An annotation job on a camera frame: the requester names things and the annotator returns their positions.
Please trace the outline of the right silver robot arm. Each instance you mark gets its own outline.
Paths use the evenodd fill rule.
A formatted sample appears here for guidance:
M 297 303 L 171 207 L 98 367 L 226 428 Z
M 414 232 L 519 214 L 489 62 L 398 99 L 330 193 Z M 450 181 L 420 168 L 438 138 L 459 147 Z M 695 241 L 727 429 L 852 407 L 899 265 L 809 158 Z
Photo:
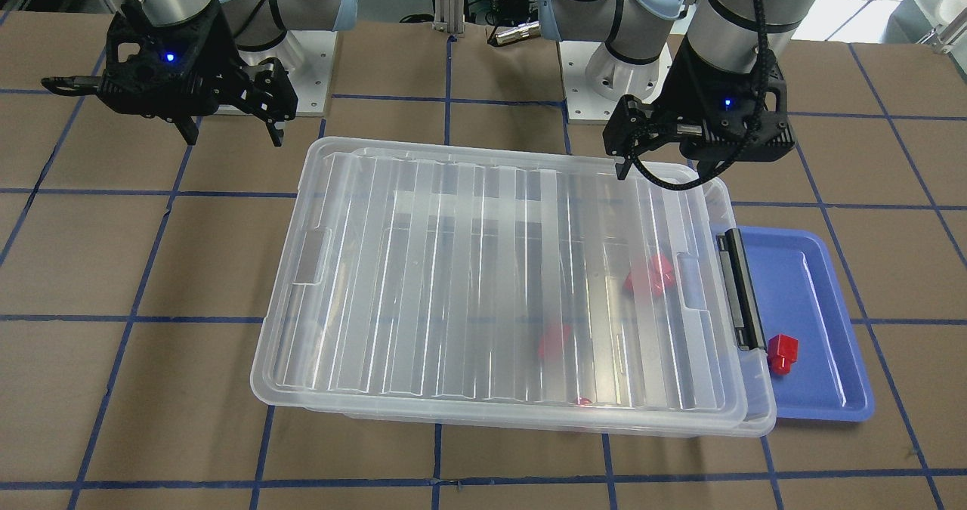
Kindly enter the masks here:
M 297 31 L 349 30 L 358 15 L 358 0 L 108 1 L 106 65 L 82 92 L 175 125 L 189 144 L 196 119 L 227 105 L 262 121 L 280 146 L 299 100 L 281 48 Z

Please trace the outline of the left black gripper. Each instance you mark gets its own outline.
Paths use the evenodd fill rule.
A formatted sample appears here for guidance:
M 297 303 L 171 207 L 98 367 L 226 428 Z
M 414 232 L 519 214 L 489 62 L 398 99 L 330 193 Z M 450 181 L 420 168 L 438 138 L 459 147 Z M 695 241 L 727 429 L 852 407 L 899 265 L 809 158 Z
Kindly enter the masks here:
M 797 145 L 787 113 L 786 81 L 771 57 L 769 80 L 761 127 L 756 141 L 739 156 L 740 162 L 774 162 Z M 752 123 L 758 99 L 756 70 L 732 73 L 718 70 L 697 54 L 683 39 L 655 100 L 657 114 L 664 120 L 681 118 L 699 124 L 703 132 L 688 136 L 680 144 L 685 158 L 699 163 L 699 172 L 713 162 L 723 162 L 736 151 Z M 666 144 L 666 128 L 650 117 L 649 104 L 632 94 L 623 94 L 602 132 L 605 155 L 615 159 L 615 174 L 625 180 L 640 156 Z

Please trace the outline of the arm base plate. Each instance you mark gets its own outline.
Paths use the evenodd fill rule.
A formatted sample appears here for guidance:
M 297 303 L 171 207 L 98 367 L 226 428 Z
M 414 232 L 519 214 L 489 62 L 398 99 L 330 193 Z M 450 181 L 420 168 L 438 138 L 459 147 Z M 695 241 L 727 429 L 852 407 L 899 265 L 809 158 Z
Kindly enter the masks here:
M 646 65 L 617 60 L 602 42 L 560 42 L 558 51 L 567 120 L 577 124 L 607 124 L 624 94 L 653 103 L 672 65 L 668 45 Z
M 297 97 L 297 107 L 290 117 L 323 116 L 327 110 L 329 87 L 334 74 L 338 32 L 325 30 L 289 30 L 275 45 L 263 50 L 235 45 L 246 66 L 256 66 L 276 57 L 288 73 Z

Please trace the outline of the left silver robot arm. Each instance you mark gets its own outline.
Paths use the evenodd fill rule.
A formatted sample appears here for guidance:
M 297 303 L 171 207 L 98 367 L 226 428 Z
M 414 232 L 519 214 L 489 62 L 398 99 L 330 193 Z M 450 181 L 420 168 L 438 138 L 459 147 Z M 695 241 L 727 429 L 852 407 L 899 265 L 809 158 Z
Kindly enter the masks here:
M 673 192 L 798 147 L 778 56 L 816 0 L 538 0 L 542 37 L 597 42 L 616 177 Z

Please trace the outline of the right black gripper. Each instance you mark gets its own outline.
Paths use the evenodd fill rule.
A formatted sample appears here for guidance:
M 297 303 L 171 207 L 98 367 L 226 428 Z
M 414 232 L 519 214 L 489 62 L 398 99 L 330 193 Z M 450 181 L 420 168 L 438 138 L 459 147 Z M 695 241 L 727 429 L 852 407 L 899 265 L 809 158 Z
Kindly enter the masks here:
M 196 145 L 203 116 L 227 104 L 259 118 L 281 147 L 299 104 L 280 59 L 244 66 L 218 0 L 169 26 L 153 25 L 141 0 L 124 0 L 108 27 L 99 100 L 172 124 L 187 146 Z

